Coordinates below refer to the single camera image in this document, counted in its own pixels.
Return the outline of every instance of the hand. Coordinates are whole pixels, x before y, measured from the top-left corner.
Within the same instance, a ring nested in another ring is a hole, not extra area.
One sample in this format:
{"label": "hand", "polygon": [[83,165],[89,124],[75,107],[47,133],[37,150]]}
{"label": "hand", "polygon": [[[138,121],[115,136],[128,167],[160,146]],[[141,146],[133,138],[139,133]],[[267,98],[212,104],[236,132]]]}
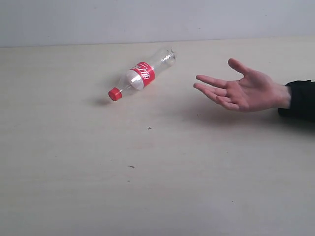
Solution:
{"label": "hand", "polygon": [[217,104],[233,111],[255,112],[269,108],[290,107],[289,87],[274,83],[268,75],[250,69],[235,59],[230,59],[228,64],[232,69],[243,74],[243,78],[226,81],[197,75],[196,79],[211,86],[195,83],[194,88]]}

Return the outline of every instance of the white wall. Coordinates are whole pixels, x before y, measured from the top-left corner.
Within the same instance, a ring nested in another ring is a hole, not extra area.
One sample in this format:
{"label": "white wall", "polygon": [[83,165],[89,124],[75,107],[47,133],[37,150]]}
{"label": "white wall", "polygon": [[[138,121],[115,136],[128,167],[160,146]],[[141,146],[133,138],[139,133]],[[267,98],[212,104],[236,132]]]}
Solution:
{"label": "white wall", "polygon": [[314,0],[0,0],[0,47],[310,34]]}

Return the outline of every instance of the bottle cap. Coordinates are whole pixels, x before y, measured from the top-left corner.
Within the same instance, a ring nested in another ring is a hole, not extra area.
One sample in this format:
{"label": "bottle cap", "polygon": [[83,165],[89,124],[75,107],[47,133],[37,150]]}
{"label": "bottle cap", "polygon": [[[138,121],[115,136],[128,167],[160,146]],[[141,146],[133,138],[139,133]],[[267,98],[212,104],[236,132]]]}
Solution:
{"label": "bottle cap", "polygon": [[113,88],[112,90],[110,90],[108,92],[108,96],[115,102],[123,97],[118,88]]}

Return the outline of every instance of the coca-cola bottle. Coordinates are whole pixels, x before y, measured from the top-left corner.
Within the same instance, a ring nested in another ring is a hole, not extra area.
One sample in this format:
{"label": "coca-cola bottle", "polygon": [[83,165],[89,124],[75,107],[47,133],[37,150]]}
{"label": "coca-cola bottle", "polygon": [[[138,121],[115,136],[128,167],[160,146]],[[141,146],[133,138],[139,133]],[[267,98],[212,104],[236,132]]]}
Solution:
{"label": "coca-cola bottle", "polygon": [[175,60],[176,53],[171,48],[161,48],[152,57],[127,71],[118,85],[108,92],[109,97],[117,101],[127,94],[143,89],[162,71],[171,67]]}

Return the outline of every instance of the sleeve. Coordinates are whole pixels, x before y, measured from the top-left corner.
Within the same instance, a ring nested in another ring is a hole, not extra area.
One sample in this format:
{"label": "sleeve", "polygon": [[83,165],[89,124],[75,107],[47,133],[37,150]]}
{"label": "sleeve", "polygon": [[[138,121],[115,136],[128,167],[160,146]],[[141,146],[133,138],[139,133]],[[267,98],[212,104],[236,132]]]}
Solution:
{"label": "sleeve", "polygon": [[315,82],[294,81],[286,86],[291,90],[291,104],[289,109],[279,108],[279,115],[315,122]]}

